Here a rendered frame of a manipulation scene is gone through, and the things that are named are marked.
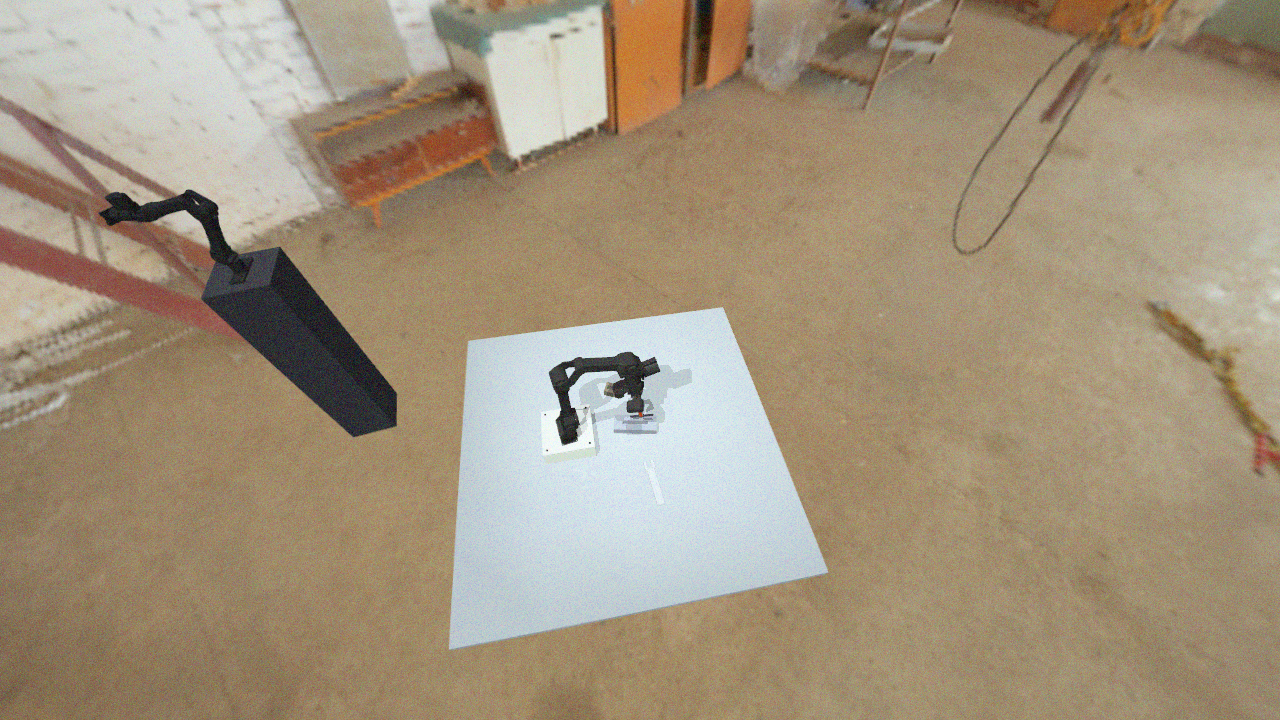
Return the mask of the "white flat forked bar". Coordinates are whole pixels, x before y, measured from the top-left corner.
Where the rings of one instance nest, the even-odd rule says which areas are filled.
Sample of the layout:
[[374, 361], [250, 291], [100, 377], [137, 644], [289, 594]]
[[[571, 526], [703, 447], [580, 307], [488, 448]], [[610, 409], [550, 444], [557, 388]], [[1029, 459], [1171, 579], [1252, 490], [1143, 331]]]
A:
[[653, 459], [650, 460], [650, 462], [652, 462], [652, 469], [646, 468], [646, 461], [644, 461], [643, 464], [644, 464], [645, 471], [648, 471], [648, 477], [649, 477], [649, 479], [652, 482], [652, 489], [653, 489], [653, 493], [654, 493], [654, 496], [657, 498], [657, 506], [660, 506], [660, 505], [664, 505], [666, 502], [664, 502], [663, 495], [660, 492], [659, 482], [657, 479], [657, 471], [655, 471], [657, 468], [655, 468], [655, 464], [654, 464]]

